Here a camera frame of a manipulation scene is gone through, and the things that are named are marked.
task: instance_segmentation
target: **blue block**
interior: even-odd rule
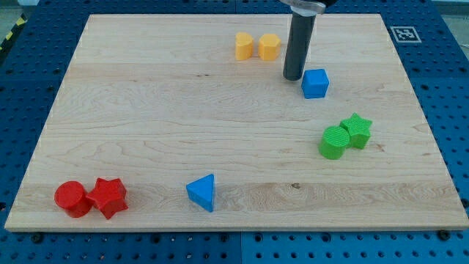
[[[329,78],[324,69],[305,71],[301,89],[306,99],[325,97],[328,87]]]
[[[185,188],[192,202],[209,212],[213,212],[213,194],[215,193],[215,176],[213,174],[189,183]]]

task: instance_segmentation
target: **wooden board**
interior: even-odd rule
[[[10,231],[465,229],[468,218],[379,15],[317,18],[306,69],[326,99],[282,77],[289,15],[92,15],[7,220]],[[235,34],[282,39],[237,62]],[[353,112],[365,150],[329,161],[322,132]],[[185,185],[216,176],[215,212]],[[129,210],[71,219],[53,201],[120,177]]]

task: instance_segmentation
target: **green star block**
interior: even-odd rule
[[[345,129],[331,126],[324,130],[320,143],[320,153],[327,159],[340,159],[350,143],[350,136]]]
[[[369,132],[369,127],[372,123],[371,120],[361,118],[356,113],[353,113],[351,118],[340,122],[340,126],[350,135],[349,147],[356,147],[361,150],[365,148],[368,139],[372,136]]]

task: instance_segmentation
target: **red star block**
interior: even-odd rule
[[[110,219],[115,213],[128,209],[124,201],[126,193],[127,190],[120,179],[98,178],[95,188],[87,194],[86,198],[94,202],[95,208],[100,210],[106,219]]]

